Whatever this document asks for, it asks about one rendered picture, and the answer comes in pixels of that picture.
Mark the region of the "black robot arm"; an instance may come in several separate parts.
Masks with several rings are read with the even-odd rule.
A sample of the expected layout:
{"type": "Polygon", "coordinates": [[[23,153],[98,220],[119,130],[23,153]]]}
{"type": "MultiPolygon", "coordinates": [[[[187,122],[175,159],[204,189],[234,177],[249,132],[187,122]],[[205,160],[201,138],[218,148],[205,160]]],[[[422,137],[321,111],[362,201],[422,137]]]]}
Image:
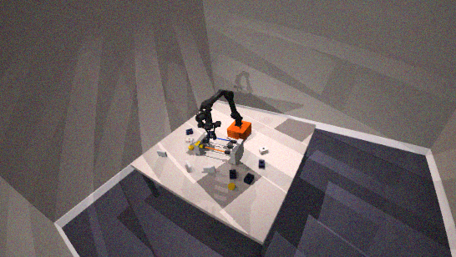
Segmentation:
{"type": "MultiPolygon", "coordinates": [[[[201,106],[200,106],[200,113],[196,114],[195,116],[195,120],[200,123],[201,121],[205,120],[206,118],[211,118],[211,110],[212,109],[212,106],[213,106],[213,103],[218,100],[222,95],[225,96],[225,98],[228,100],[228,103],[230,105],[230,108],[231,108],[231,118],[233,118],[235,120],[235,126],[238,126],[240,127],[243,123],[241,122],[243,117],[241,117],[241,115],[237,112],[236,110],[236,106],[235,106],[235,103],[234,103],[234,93],[233,91],[230,91],[230,90],[223,90],[223,89],[219,89],[212,97],[210,97],[209,99],[206,99],[205,101],[203,101],[201,103],[201,106]],[[205,109],[205,110],[203,110],[205,109]]],[[[204,129],[205,130],[211,130],[213,128],[213,123],[210,121],[210,122],[207,122],[205,121],[205,126],[204,126],[204,129]]]]}

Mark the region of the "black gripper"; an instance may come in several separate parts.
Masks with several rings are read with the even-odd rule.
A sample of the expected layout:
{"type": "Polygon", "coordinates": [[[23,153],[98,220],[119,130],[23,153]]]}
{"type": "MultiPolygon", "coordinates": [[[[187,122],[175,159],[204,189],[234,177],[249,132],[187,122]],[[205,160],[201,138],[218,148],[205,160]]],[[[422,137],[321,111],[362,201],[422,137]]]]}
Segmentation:
{"type": "MultiPolygon", "coordinates": [[[[211,121],[213,123],[212,116],[211,116],[211,118],[206,118],[205,121],[207,121],[207,122],[211,121]]],[[[213,123],[213,125],[214,125],[213,129],[214,129],[214,132],[215,132],[215,128],[219,128],[221,126],[221,121],[216,121],[216,122],[213,123]]],[[[198,128],[203,128],[204,129],[204,126],[205,126],[205,123],[203,121],[201,121],[200,123],[197,124],[198,128]]]]}

